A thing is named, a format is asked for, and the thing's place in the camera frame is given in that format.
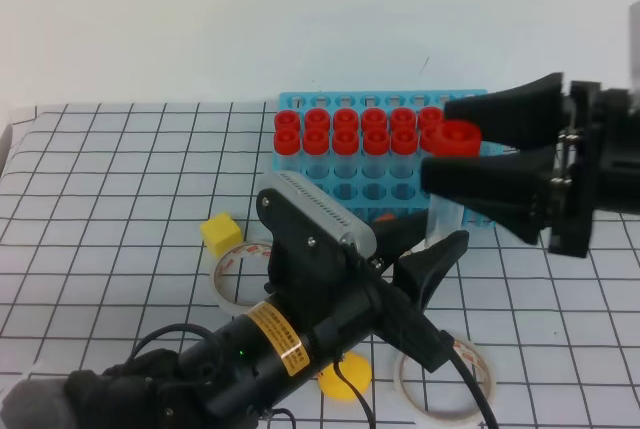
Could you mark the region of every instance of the yellow warning label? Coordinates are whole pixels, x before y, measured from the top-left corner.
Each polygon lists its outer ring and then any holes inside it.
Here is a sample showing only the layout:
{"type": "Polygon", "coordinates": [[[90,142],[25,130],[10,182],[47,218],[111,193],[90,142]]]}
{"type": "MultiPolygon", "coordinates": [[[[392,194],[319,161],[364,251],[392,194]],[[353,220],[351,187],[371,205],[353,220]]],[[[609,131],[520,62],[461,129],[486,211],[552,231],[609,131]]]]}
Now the yellow warning label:
{"type": "Polygon", "coordinates": [[[268,302],[261,302],[251,309],[247,316],[267,336],[290,376],[309,365],[309,355],[298,334],[275,307],[268,302]]]}

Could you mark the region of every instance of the red tube cap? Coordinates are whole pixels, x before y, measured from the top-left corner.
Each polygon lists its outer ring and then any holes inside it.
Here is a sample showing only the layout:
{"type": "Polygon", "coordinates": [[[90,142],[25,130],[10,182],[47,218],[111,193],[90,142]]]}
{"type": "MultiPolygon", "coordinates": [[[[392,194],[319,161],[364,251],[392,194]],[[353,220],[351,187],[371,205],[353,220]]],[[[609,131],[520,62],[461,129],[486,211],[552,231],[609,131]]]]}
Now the red tube cap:
{"type": "Polygon", "coordinates": [[[282,129],[293,129],[300,131],[300,115],[296,111],[280,111],[274,119],[276,131],[282,129]]]}
{"type": "Polygon", "coordinates": [[[273,135],[273,148],[282,156],[292,156],[300,150],[300,133],[281,129],[273,135]]]}
{"type": "Polygon", "coordinates": [[[379,127],[369,129],[364,133],[363,147],[364,152],[371,154],[372,156],[381,156],[386,154],[389,152],[389,133],[386,129],[381,129],[379,127]]]}
{"type": "Polygon", "coordinates": [[[400,127],[416,128],[416,113],[408,107],[396,107],[391,113],[391,130],[400,127]]]}
{"type": "Polygon", "coordinates": [[[431,152],[435,156],[473,157],[480,153],[482,133],[467,121],[444,121],[431,138],[431,152]]]}
{"type": "Polygon", "coordinates": [[[430,124],[422,128],[420,131],[420,147],[423,151],[433,152],[431,145],[433,135],[440,124],[430,124]]]}
{"type": "Polygon", "coordinates": [[[348,107],[338,109],[333,115],[333,130],[337,131],[346,127],[354,131],[358,130],[358,113],[348,107]]]}
{"type": "Polygon", "coordinates": [[[304,116],[305,129],[323,129],[329,130],[331,126],[331,117],[329,113],[321,107],[314,107],[304,116]]]}
{"type": "Polygon", "coordinates": [[[399,127],[391,134],[391,152],[408,156],[418,150],[418,134],[411,127],[399,127]]]}
{"type": "Polygon", "coordinates": [[[443,120],[444,113],[439,107],[423,107],[420,109],[420,114],[418,114],[418,127],[424,129],[426,126],[440,124],[443,120]]]}
{"type": "Polygon", "coordinates": [[[307,154],[321,156],[329,150],[329,133],[322,129],[307,129],[302,137],[302,147],[307,154]]]}
{"type": "Polygon", "coordinates": [[[352,156],[358,152],[360,139],[358,132],[351,128],[342,127],[333,133],[333,152],[341,156],[352,156]]]}
{"type": "Polygon", "coordinates": [[[379,107],[370,107],[362,113],[360,125],[363,131],[368,131],[374,127],[379,129],[387,128],[387,114],[379,107]]]}

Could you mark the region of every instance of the robotic arm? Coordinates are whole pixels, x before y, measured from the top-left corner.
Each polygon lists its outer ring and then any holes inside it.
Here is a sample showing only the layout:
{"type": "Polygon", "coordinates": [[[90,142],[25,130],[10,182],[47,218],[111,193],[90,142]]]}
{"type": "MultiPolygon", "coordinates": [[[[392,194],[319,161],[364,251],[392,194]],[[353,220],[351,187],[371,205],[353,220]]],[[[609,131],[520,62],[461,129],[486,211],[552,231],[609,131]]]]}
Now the robotic arm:
{"type": "Polygon", "coordinates": [[[640,213],[640,111],[627,90],[573,82],[563,96],[562,74],[550,74],[451,101],[445,118],[471,121],[485,140],[520,151],[426,159],[423,189],[489,216],[528,244],[550,227],[551,252],[586,257],[595,209],[640,213]]]}

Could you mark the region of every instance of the metal screw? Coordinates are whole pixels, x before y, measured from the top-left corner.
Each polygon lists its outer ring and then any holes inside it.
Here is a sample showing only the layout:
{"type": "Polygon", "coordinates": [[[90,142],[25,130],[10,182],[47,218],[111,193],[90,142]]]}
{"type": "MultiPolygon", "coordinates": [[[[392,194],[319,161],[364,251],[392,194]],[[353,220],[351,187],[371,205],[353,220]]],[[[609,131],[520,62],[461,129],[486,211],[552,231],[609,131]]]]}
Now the metal screw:
{"type": "Polygon", "coordinates": [[[568,187],[571,185],[573,181],[571,180],[571,178],[566,178],[563,179],[561,177],[554,177],[553,179],[551,179],[551,184],[553,184],[554,186],[565,186],[568,187]]]}
{"type": "Polygon", "coordinates": [[[569,144],[575,144],[580,140],[580,134],[576,134],[575,132],[565,132],[562,131],[558,134],[558,142],[567,142],[569,144]]]}

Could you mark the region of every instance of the table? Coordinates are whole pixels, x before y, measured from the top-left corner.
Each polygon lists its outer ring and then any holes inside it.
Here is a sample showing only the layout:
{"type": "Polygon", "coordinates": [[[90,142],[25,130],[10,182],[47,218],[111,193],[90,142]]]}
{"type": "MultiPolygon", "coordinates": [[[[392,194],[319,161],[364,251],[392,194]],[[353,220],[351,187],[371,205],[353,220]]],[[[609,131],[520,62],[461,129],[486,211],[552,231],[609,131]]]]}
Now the table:
{"type": "MultiPolygon", "coordinates": [[[[0,384],[36,360],[34,378],[102,371],[160,326],[215,330],[230,320],[211,296],[198,226],[226,211],[247,239],[269,238],[254,196],[271,167],[275,108],[36,109],[0,180],[0,384]]],[[[491,360],[504,426],[640,425],[640,218],[596,219],[584,260],[548,254],[545,237],[529,247],[501,227],[470,229],[467,254],[430,303],[437,326],[466,335],[491,360]]],[[[245,265],[225,277],[225,290],[256,301],[265,281],[266,265],[245,265]]],[[[194,342],[170,334],[150,348],[194,342]]],[[[374,368],[366,397],[380,427],[410,424],[392,394],[394,351],[376,338],[355,350],[374,368]]],[[[471,403],[449,365],[405,373],[413,397],[432,410],[471,403]]],[[[281,406],[302,428],[365,427],[357,403],[324,398],[315,381],[281,406]]]]}

